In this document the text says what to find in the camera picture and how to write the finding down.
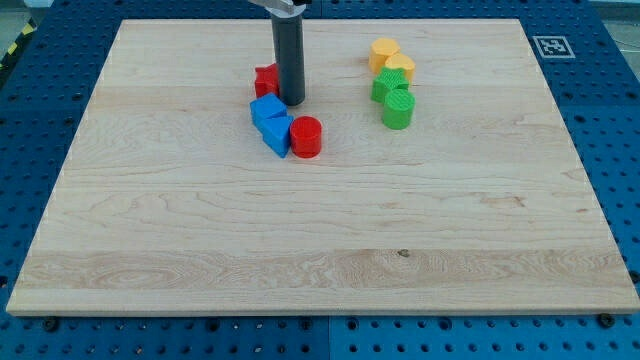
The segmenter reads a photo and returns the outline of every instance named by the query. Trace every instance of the blue block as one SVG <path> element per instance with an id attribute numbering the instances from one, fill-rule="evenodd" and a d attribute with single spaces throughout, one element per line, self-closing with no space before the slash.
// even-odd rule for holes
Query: blue block
<path id="1" fill-rule="evenodd" d="M 281 158 L 287 156 L 291 146 L 289 127 L 292 122 L 293 116 L 282 116 L 267 119 L 262 123 L 262 141 Z"/>
<path id="2" fill-rule="evenodd" d="M 269 93 L 249 104 L 253 125 L 263 132 L 263 123 L 267 119 L 287 116 L 287 106 L 273 93 Z"/>

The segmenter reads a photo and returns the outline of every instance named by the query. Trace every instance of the blue pegboard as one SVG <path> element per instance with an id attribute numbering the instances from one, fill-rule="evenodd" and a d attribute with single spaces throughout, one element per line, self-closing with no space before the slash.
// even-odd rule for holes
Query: blue pegboard
<path id="1" fill-rule="evenodd" d="M 584 0 L 325 0 L 307 18 L 518 18 L 627 266 L 640 271 L 640 84 Z M 640 315 L 43 319 L 4 312 L 106 55 L 126 18 L 266 18 L 241 0 L 57 0 L 0 90 L 0 359 L 640 358 Z"/>

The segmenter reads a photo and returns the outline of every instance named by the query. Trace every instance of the green cylinder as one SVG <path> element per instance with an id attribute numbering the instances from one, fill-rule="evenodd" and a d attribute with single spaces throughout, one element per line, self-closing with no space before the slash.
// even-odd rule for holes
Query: green cylinder
<path id="1" fill-rule="evenodd" d="M 389 91 L 384 98 L 382 122 L 393 130 L 402 130 L 409 126 L 413 116 L 416 99 L 408 90 Z"/>

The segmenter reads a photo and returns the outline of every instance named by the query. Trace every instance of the wooden board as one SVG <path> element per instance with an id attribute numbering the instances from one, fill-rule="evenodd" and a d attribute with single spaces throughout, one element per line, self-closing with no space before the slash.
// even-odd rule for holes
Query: wooden board
<path id="1" fill-rule="evenodd" d="M 515 20 L 306 21 L 317 158 L 252 126 L 265 21 L 125 21 L 8 305 L 14 315 L 538 314 L 639 303 Z M 417 63 L 412 125 L 369 44 Z"/>

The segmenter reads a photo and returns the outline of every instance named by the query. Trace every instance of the red block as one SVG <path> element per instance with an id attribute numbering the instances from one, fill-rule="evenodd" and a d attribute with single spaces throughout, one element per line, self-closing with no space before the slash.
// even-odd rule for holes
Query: red block
<path id="1" fill-rule="evenodd" d="M 301 116 L 289 128 L 291 151 L 301 158 L 311 158 L 322 150 L 322 123 L 311 116 Z"/>
<path id="2" fill-rule="evenodd" d="M 271 64 L 266 67 L 256 68 L 256 98 L 261 98 L 268 93 L 280 96 L 280 85 L 278 82 L 278 66 Z"/>

